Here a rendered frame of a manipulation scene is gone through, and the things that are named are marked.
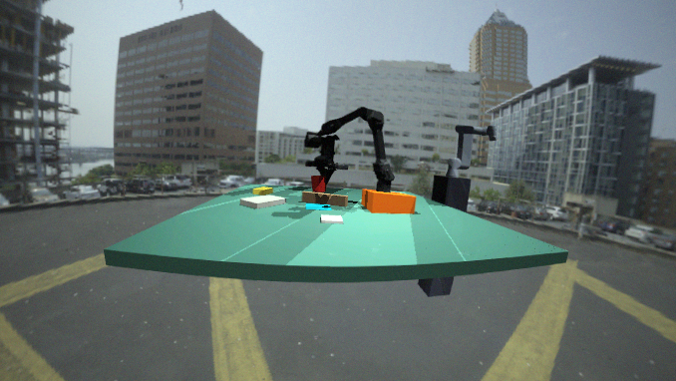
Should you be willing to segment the white flat square tile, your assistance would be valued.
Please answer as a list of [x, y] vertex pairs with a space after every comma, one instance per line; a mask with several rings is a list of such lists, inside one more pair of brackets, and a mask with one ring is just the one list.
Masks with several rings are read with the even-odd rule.
[[343, 224], [343, 219], [341, 215], [321, 215], [321, 223]]

